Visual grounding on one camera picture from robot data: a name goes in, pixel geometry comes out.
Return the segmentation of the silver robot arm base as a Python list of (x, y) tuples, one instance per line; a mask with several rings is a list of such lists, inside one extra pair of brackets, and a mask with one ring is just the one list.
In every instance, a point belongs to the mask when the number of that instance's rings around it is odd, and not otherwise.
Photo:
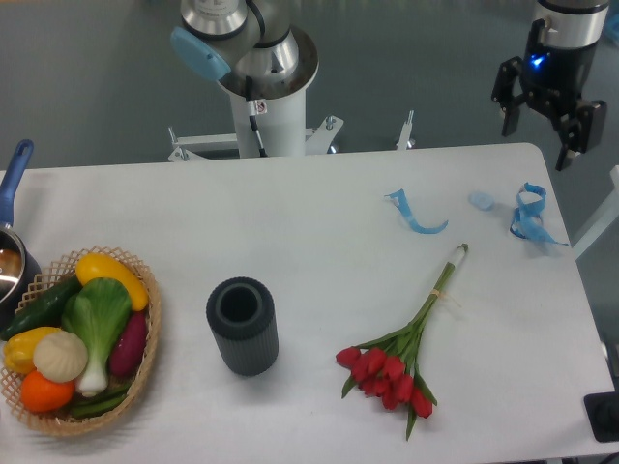
[(318, 70), (310, 36), (293, 25), (287, 1), (183, 1), (170, 42), (194, 73), (247, 100), (306, 89)]

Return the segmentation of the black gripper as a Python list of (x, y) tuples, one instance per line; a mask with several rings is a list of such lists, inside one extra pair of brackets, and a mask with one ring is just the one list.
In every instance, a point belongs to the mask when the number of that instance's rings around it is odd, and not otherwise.
[[(513, 57), (499, 65), (491, 99), (500, 106), (503, 117), (502, 136), (516, 132), (520, 106), (545, 116), (561, 119), (561, 149), (555, 169), (572, 165), (602, 140), (607, 114), (605, 101), (590, 101), (582, 96), (595, 56), (595, 45), (559, 48), (531, 40), (524, 57)], [(514, 93), (519, 82), (521, 94)]]

